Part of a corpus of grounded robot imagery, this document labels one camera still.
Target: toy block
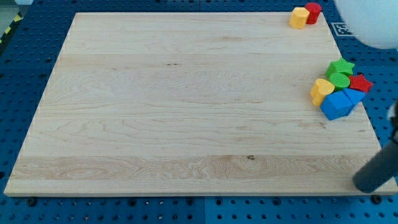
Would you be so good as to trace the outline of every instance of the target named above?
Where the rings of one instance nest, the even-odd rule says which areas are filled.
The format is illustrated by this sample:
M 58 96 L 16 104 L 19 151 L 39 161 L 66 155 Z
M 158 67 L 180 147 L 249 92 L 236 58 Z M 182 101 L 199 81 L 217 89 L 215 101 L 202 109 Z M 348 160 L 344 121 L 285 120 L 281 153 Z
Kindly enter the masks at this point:
M 351 114 L 353 110 L 355 110 L 356 106 L 358 105 L 359 102 L 362 101 L 366 93 L 358 90 L 352 90 L 350 88 L 343 89 L 343 93 L 348 97 L 349 100 L 351 100 L 353 104 L 353 106 L 349 109 L 347 113 L 348 116 L 349 114 Z
M 352 107 L 351 100 L 349 100 L 343 91 L 338 91 L 327 95 L 320 109 L 331 121 L 346 116 Z
M 371 90 L 371 88 L 373 87 L 373 83 L 367 81 L 363 74 L 359 74 L 356 76 L 350 76 L 349 80 L 351 82 L 351 84 L 349 85 L 349 88 L 351 88 L 353 90 L 358 90 L 358 91 L 368 93 Z
M 315 83 L 311 89 L 312 104 L 315 106 L 320 106 L 327 95 L 333 93 L 335 86 L 328 80 L 319 78 L 315 80 Z
M 333 73 L 329 76 L 329 81 L 335 86 L 335 91 L 340 91 L 349 87 L 349 78 L 342 73 Z
M 325 75 L 329 78 L 329 76 L 333 73 L 342 73 L 346 76 L 353 75 L 353 68 L 355 64 L 347 62 L 344 58 L 340 58 L 337 61 L 330 62 L 328 70 Z
M 304 7 L 295 7 L 290 16 L 289 25 L 294 29 L 303 29 L 310 12 Z
M 318 21 L 319 14 L 322 11 L 321 5 L 314 2 L 310 2 L 307 3 L 304 8 L 306 8 L 310 12 L 310 15 L 308 16 L 307 19 L 307 24 L 316 24 Z

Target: green block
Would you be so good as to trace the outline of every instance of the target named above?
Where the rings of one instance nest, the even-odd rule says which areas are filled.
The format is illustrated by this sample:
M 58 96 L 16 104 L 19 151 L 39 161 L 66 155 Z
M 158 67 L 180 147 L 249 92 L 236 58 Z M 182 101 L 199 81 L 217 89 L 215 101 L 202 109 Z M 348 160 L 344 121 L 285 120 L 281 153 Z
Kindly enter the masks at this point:
M 349 87 L 349 78 L 342 73 L 333 73 L 329 76 L 329 81 L 335 86 L 335 92 Z
M 355 64 L 347 62 L 344 58 L 340 58 L 338 61 L 330 63 L 325 75 L 328 78 L 333 73 L 342 73 L 346 76 L 350 76 L 353 75 L 354 66 Z

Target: blue block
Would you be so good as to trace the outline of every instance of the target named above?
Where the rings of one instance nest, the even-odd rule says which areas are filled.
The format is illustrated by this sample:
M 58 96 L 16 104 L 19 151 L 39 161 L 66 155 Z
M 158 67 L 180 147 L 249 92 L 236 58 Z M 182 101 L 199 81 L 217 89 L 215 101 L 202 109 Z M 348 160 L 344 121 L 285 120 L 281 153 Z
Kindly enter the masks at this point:
M 356 106 L 362 99 L 365 97 L 366 93 L 358 90 L 352 90 L 350 88 L 343 89 L 344 94 L 348 97 L 349 100 L 353 103 L 353 106 L 349 109 L 347 116 L 351 114 L 353 110 L 355 110 Z
M 327 95 L 320 108 L 329 120 L 334 120 L 346 116 L 353 106 L 344 92 L 338 91 Z

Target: yellow block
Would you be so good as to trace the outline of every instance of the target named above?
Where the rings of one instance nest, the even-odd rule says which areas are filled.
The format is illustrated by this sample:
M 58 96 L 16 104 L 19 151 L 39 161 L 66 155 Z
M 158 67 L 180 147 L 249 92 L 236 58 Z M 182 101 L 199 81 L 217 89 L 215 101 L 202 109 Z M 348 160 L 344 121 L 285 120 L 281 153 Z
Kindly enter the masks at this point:
M 295 7 L 290 16 L 289 25 L 294 29 L 303 29 L 307 23 L 310 11 L 304 7 Z
M 335 90 L 335 86 L 328 80 L 324 80 L 322 78 L 315 80 L 310 92 L 312 103 L 315 106 L 320 106 L 325 97 L 330 93 L 333 93 L 333 90 Z
M 10 32 L 10 30 L 11 30 L 11 27 L 8 27 L 8 28 L 6 29 L 6 31 L 4 31 L 4 33 L 5 33 L 5 34 L 8 34 L 8 33 Z
M 14 22 L 20 21 L 22 18 L 19 15 L 16 15 L 14 18 Z

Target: wooden board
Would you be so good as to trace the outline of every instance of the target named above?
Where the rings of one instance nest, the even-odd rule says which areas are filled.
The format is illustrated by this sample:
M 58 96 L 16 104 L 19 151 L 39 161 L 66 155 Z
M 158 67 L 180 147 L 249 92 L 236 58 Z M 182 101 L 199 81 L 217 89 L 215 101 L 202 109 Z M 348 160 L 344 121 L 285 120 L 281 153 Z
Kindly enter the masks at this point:
M 362 105 L 328 121 L 311 104 L 340 53 L 323 15 L 288 20 L 78 13 L 5 193 L 360 195 L 351 177 L 379 143 Z

